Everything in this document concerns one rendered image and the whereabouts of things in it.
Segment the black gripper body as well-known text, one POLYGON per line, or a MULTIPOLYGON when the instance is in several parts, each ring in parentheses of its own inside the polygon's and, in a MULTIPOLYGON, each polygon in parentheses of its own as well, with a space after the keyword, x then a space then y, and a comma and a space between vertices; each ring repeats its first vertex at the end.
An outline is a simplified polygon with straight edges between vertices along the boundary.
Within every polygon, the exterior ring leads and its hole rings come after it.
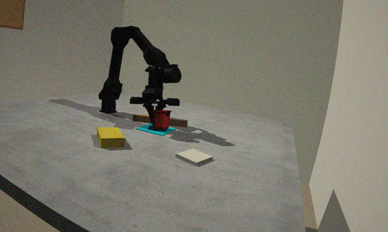
MULTIPOLYGON (((154 85, 158 85, 158 87, 161 87, 163 90, 163 84, 162 83, 148 83, 149 88, 154 88, 154 85)), ((158 104, 158 106, 179 106, 180 100, 174 99, 174 98, 167 98, 166 100, 163 100, 163 97, 157 98, 160 101, 146 101, 143 102, 143 97, 131 97, 130 104, 143 104, 144 106, 152 106, 152 104, 158 104)))

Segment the yellow rectangular block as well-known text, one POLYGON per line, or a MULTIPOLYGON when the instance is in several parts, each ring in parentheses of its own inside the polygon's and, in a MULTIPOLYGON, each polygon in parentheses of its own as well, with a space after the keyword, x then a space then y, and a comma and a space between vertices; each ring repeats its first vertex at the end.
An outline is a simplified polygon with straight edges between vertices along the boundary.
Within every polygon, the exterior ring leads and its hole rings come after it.
POLYGON ((101 148, 125 147, 125 137, 117 127, 97 127, 97 137, 101 148))

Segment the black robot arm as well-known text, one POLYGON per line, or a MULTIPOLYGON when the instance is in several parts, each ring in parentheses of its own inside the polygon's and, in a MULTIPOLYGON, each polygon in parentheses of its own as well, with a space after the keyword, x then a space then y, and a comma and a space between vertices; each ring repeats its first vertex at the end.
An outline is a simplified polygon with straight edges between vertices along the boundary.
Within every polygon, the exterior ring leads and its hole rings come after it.
MULTIPOLYGON (((178 65, 170 65, 166 59, 166 55, 160 49, 154 47, 138 27, 115 27, 111 32, 113 50, 109 77, 105 81, 104 87, 99 94, 99 99, 102 100, 102 110, 99 110, 99 112, 106 114, 117 112, 115 102, 121 95, 123 85, 119 81, 122 55, 130 38, 132 38, 142 50, 146 63, 151 65, 145 69, 145 72, 149 72, 148 83, 178 83, 181 80, 181 73, 178 69, 178 65)), ((154 88, 149 88, 149 86, 146 85, 145 90, 142 93, 143 102, 156 101, 161 95, 161 87, 154 85, 154 88)))

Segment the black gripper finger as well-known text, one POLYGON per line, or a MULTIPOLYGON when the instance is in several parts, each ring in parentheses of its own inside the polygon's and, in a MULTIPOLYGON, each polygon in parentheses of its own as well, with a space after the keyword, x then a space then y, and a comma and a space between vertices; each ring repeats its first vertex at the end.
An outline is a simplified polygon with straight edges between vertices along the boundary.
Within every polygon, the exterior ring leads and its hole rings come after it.
POLYGON ((163 108, 166 108, 166 106, 156 106, 156 110, 158 110, 158 111, 162 111, 163 108))
POLYGON ((151 123, 153 123, 153 111, 154 110, 154 106, 144 106, 148 111, 148 114, 149 114, 149 117, 150 117, 150 120, 151 120, 151 123))

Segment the red cup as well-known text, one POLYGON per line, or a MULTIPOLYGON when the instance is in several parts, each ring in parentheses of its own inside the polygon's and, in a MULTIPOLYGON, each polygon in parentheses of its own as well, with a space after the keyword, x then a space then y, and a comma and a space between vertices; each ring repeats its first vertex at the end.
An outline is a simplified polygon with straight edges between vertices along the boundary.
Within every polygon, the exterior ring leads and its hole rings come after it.
POLYGON ((167 110, 152 110, 153 111, 153 128, 154 129, 168 129, 170 121, 170 112, 167 110))

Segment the beige flat rectangular block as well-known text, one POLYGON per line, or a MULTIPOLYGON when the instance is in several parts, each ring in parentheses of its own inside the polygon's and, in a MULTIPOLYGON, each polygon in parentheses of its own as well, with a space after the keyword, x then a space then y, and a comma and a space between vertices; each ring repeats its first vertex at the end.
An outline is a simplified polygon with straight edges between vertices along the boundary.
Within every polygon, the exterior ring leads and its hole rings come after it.
POLYGON ((213 159, 213 156, 200 152, 196 149, 190 149, 176 153, 175 157, 195 166, 211 161, 213 159))

